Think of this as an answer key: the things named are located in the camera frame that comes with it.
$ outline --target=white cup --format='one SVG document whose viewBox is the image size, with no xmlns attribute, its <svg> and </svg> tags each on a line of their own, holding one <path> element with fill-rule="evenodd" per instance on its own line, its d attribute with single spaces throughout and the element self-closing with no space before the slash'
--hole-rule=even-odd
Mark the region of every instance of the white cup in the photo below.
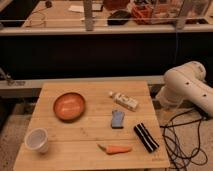
<svg viewBox="0 0 213 171">
<path fill-rule="evenodd" d="M 48 150 L 48 135 L 43 128 L 36 128 L 30 131 L 25 137 L 25 145 L 28 149 L 39 153 L 46 153 Z"/>
</svg>

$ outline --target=orange bowl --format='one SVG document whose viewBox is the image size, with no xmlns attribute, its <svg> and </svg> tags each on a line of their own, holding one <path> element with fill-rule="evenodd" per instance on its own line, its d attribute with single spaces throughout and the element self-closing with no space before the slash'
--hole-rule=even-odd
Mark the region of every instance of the orange bowl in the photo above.
<svg viewBox="0 0 213 171">
<path fill-rule="evenodd" d="M 75 92 L 63 94 L 54 102 L 53 110 L 55 115 L 61 120 L 76 119 L 85 110 L 85 99 Z"/>
</svg>

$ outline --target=wooden table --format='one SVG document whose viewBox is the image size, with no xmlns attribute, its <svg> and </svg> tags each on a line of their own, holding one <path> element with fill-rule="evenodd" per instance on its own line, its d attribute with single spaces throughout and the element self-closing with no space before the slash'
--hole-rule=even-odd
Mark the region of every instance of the wooden table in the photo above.
<svg viewBox="0 0 213 171">
<path fill-rule="evenodd" d="M 13 0 L 0 0 L 0 12 L 3 11 Z"/>
<path fill-rule="evenodd" d="M 45 7 L 45 1 L 40 1 L 22 27 L 85 27 L 84 13 L 69 11 L 71 5 L 83 6 L 83 1 L 52 1 L 51 8 Z M 102 12 L 93 12 L 94 26 L 106 27 L 107 18 L 114 11 L 103 8 Z M 137 26 L 134 21 L 125 25 Z"/>
<path fill-rule="evenodd" d="M 212 14 L 213 14 L 213 2 L 211 2 L 211 5 L 205 15 L 205 19 L 207 20 L 209 24 L 213 24 L 213 18 L 210 17 L 210 15 Z"/>
<path fill-rule="evenodd" d="M 122 92 L 140 103 L 131 112 L 113 102 L 109 91 Z M 86 111 L 73 123 L 64 123 L 55 117 L 53 103 L 67 92 L 78 92 L 86 99 Z M 123 129 L 112 129 L 112 110 L 125 112 Z M 148 153 L 133 131 L 143 122 L 160 147 Z M 167 168 L 169 159 L 158 120 L 144 81 L 102 81 L 45 83 L 32 115 L 28 131 L 45 128 L 49 134 L 50 149 L 45 155 L 26 149 L 22 143 L 14 171 L 39 170 L 101 170 Z M 107 155 L 97 146 L 130 145 L 129 153 Z"/>
</svg>

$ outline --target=speckled floor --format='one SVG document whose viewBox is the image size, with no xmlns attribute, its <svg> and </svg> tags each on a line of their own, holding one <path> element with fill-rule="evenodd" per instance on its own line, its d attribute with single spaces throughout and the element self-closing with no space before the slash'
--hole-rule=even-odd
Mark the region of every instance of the speckled floor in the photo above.
<svg viewBox="0 0 213 171">
<path fill-rule="evenodd" d="M 188 109 L 179 109 L 175 113 L 180 113 Z M 156 110 L 159 123 L 163 125 L 172 117 L 172 114 L 165 114 L 162 110 Z M 188 122 L 198 119 L 200 116 L 196 111 L 184 115 L 176 120 L 175 123 Z M 1 134 L 0 134 L 0 171 L 11 171 L 17 156 L 20 144 L 25 135 L 27 126 L 29 124 L 31 115 L 12 114 L 8 118 Z M 197 146 L 197 124 L 194 123 L 188 126 L 181 126 L 176 129 L 176 133 L 180 138 L 184 152 L 189 154 L 194 147 Z M 211 171 L 213 170 L 213 120 L 203 121 L 200 127 L 201 135 L 201 148 L 208 156 L 208 163 L 204 166 L 196 166 L 190 164 L 187 168 L 189 171 Z M 196 162 L 204 160 L 202 153 L 194 159 Z M 152 169 L 153 171 L 161 171 L 164 169 Z"/>
</svg>

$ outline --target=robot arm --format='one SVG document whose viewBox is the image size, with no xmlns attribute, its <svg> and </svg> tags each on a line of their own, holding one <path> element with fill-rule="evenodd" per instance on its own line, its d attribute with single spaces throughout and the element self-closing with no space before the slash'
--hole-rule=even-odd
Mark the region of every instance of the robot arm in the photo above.
<svg viewBox="0 0 213 171">
<path fill-rule="evenodd" d="M 204 66 L 196 61 L 172 68 L 164 74 L 165 86 L 156 99 L 167 109 L 187 99 L 213 117 L 213 89 L 204 83 L 205 76 Z"/>
</svg>

